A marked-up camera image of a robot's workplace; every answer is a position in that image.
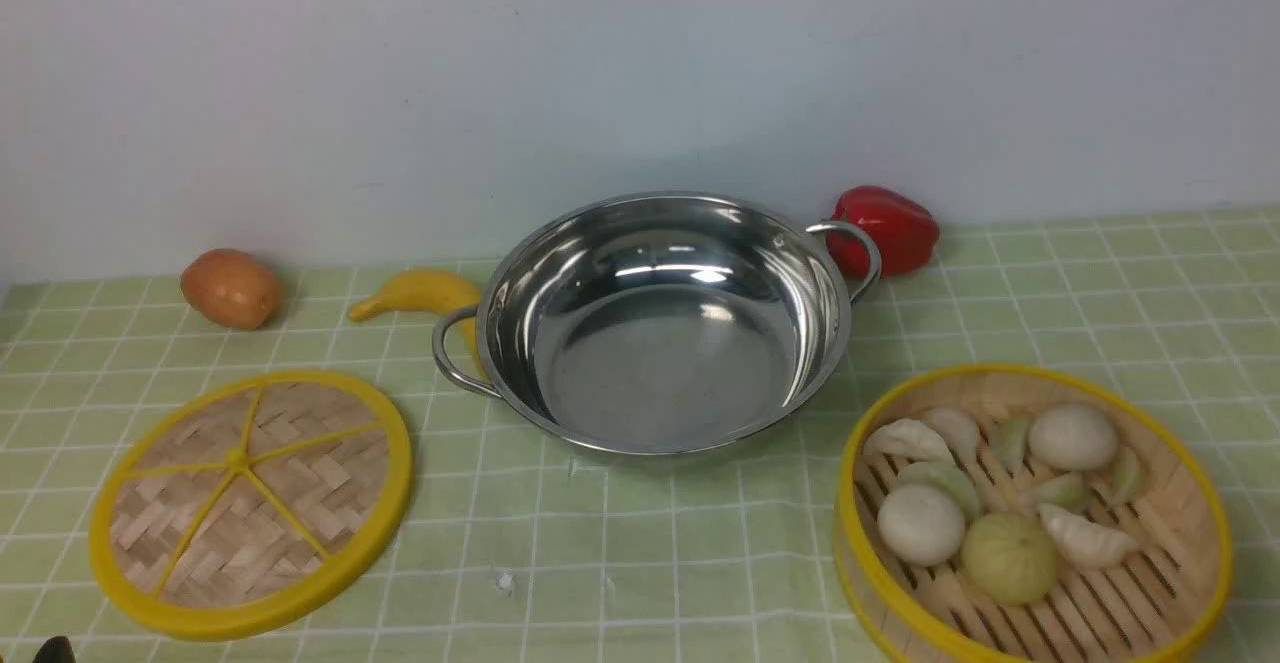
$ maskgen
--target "dark object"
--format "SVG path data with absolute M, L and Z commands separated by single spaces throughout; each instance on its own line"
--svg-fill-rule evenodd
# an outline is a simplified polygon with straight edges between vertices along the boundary
M 867 230 L 879 248 L 882 276 L 909 274 L 929 262 L 938 243 L 938 224 L 928 209 L 881 186 L 846 189 L 833 220 Z M 870 265 L 867 250 L 845 236 L 827 236 L 827 250 L 846 276 L 861 279 Z
M 76 663 L 76 654 L 72 653 L 72 641 L 67 636 L 51 637 L 36 651 L 36 658 L 31 663 Z

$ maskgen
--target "pot rim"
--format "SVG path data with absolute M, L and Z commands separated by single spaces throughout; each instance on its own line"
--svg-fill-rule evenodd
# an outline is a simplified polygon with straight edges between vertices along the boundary
M 797 390 L 797 393 L 791 398 L 791 401 L 782 408 L 777 408 L 773 413 L 768 413 L 764 417 L 746 422 L 746 425 L 739 426 L 732 431 L 710 439 L 705 444 L 692 445 L 628 445 L 621 444 L 613 440 L 599 439 L 591 435 L 582 434 L 580 431 L 566 429 L 561 426 L 557 421 L 543 416 L 538 411 L 532 410 L 530 404 L 526 404 L 524 399 L 516 395 L 507 385 L 507 380 L 498 375 L 497 366 L 494 365 L 493 356 L 489 352 L 489 325 L 488 325 L 488 311 L 493 305 L 493 298 L 495 291 L 502 283 L 506 282 L 512 266 L 521 259 L 527 250 L 536 241 L 552 233 L 557 227 L 562 227 L 567 221 L 573 220 L 573 218 L 582 216 L 585 212 L 595 211 L 595 209 L 608 209 L 612 206 L 620 206 L 621 204 L 635 204 L 639 201 L 649 201 L 649 198 L 691 198 L 692 201 L 704 201 L 710 204 L 726 204 L 726 206 L 732 206 L 736 209 L 749 209 L 749 211 L 762 212 L 762 215 L 773 218 L 777 224 L 781 224 L 783 229 L 795 236 L 796 239 L 805 241 L 809 239 L 814 244 L 814 251 L 818 252 L 818 259 L 822 262 L 822 268 L 827 271 L 828 278 L 836 288 L 836 294 L 841 300 L 840 306 L 840 320 L 837 321 L 836 333 L 832 338 L 832 344 L 827 348 L 823 357 L 822 366 L 818 367 L 817 375 L 809 381 L 809 385 Z M 849 332 L 852 320 L 852 305 L 849 298 L 849 288 L 845 285 L 845 275 L 841 274 L 840 268 L 836 266 L 836 261 L 827 252 L 826 244 L 822 244 L 822 239 L 817 236 L 805 233 L 804 227 L 796 227 L 791 218 L 781 215 L 781 212 L 773 211 L 759 204 L 744 201 L 744 198 L 735 198 L 732 195 L 717 195 L 717 193 L 703 193 L 695 192 L 695 189 L 658 189 L 657 192 L 648 193 L 631 193 L 631 195 L 617 195 L 613 198 L 603 198 L 595 204 L 586 204 L 579 209 L 572 209 L 570 212 L 563 212 L 563 215 L 554 218 L 554 220 L 540 225 L 536 230 L 532 230 L 529 236 L 525 236 L 515 248 L 508 252 L 502 261 L 498 262 L 498 268 L 494 268 L 493 275 L 489 276 L 489 282 L 485 284 L 484 296 L 480 298 L 480 305 L 476 307 L 476 349 L 480 356 L 480 365 L 484 367 L 485 375 L 489 376 L 489 383 L 500 395 L 503 402 L 511 404 L 516 408 L 517 413 L 521 413 L 525 420 L 534 422 L 544 431 L 552 435 L 557 435 L 568 443 L 575 445 L 584 445 L 584 448 L 600 451 L 604 453 L 621 453 L 621 454 L 686 454 L 686 453 L 701 453 L 705 451 L 713 451 L 716 448 L 722 448 L 722 445 L 730 445 L 745 438 L 753 436 L 759 431 L 763 431 L 780 422 L 791 413 L 796 412 L 801 404 L 805 404 L 813 395 L 820 389 L 828 379 L 831 379 L 832 372 L 836 371 L 841 358 L 845 357 L 845 349 L 849 344 Z

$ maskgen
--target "yellow steamer rim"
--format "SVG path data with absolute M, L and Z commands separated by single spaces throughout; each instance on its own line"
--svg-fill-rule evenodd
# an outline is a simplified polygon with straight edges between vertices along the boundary
M 384 394 L 269 372 L 169 413 L 120 461 L 90 523 L 102 590 L 142 626 L 230 640 L 351 585 L 408 503 L 408 433 Z
M 1116 513 L 1097 499 L 1089 508 L 1094 520 L 1142 536 L 1146 545 L 1137 564 L 1130 568 L 1130 557 L 1115 570 L 1083 573 L 1064 567 L 1044 602 L 1001 607 L 964 581 L 950 563 L 909 567 L 887 550 L 882 558 L 872 506 L 884 490 L 879 484 L 868 493 L 869 484 L 886 476 L 892 480 L 893 471 L 906 462 L 886 459 L 884 471 L 873 474 L 872 466 L 860 461 L 863 440 L 876 427 L 934 404 L 956 404 L 974 413 L 986 439 L 995 420 L 1066 402 L 1102 408 L 1147 467 L 1142 498 L 1117 507 Z M 966 468 L 988 509 L 1011 507 L 1016 499 L 1012 481 L 987 444 L 979 453 L 980 470 Z M 1039 481 L 1053 474 L 1029 462 L 1016 476 L 1019 489 L 1032 485 L 1032 475 Z M 876 645 L 899 663 L 1187 660 L 1217 622 L 1230 590 L 1226 513 L 1184 445 L 1160 422 L 1107 390 L 1037 367 L 974 363 L 943 369 L 905 381 L 878 399 L 845 447 L 836 518 L 833 548 L 845 598 Z

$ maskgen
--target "dumpling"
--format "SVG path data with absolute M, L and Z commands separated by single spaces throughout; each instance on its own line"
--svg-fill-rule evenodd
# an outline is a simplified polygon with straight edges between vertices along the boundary
M 991 448 L 1009 475 L 1023 467 L 1023 459 L 1027 457 L 1027 430 L 1030 426 L 1030 419 L 1019 416 L 1001 422 L 991 434 Z
M 936 489 L 942 493 L 951 495 L 956 504 L 960 506 L 960 511 L 964 513 L 965 521 L 973 522 L 982 516 L 982 498 L 978 497 L 978 489 L 973 486 L 973 480 L 951 463 L 943 463 L 941 461 L 920 461 L 918 463 L 910 463 L 910 466 L 902 468 L 897 474 L 897 484 L 925 484 L 936 486 Z
M 947 442 L 915 419 L 899 419 L 876 429 L 867 436 L 863 453 L 900 454 L 902 458 L 915 461 L 955 463 L 951 451 L 947 449 Z
M 1115 457 L 1120 436 L 1092 404 L 1066 403 L 1039 413 L 1027 435 L 1032 454 L 1062 471 L 1097 471 Z
M 938 408 L 928 408 L 920 421 L 942 436 L 942 440 L 951 445 L 951 451 L 968 466 L 978 463 L 978 445 L 982 435 L 978 433 L 978 422 L 973 416 L 960 408 L 951 408 L 943 404 Z
M 1057 506 L 1042 503 L 1039 515 L 1059 553 L 1076 568 L 1116 566 L 1139 548 L 1133 535 L 1100 526 Z
M 1111 504 L 1124 506 L 1133 500 L 1142 491 L 1144 480 L 1138 454 L 1129 445 L 1120 445 L 1120 452 L 1111 463 Z
M 1084 476 L 1070 472 L 1028 490 L 1023 494 L 1023 504 L 1028 511 L 1036 511 L 1038 504 L 1048 503 L 1073 513 L 1082 513 L 1089 507 L 1089 486 L 1084 483 Z

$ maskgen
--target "yellow banana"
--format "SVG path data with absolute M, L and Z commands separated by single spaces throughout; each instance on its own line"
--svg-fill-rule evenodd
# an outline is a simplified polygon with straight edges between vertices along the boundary
M 352 321 L 366 321 L 387 311 L 425 311 L 444 315 L 463 306 L 480 303 L 480 285 L 471 283 L 453 271 L 443 268 L 411 268 L 389 276 L 383 288 L 361 300 L 347 311 Z M 462 339 L 466 340 L 471 360 L 480 371 L 480 356 L 476 352 L 475 317 L 458 323 Z

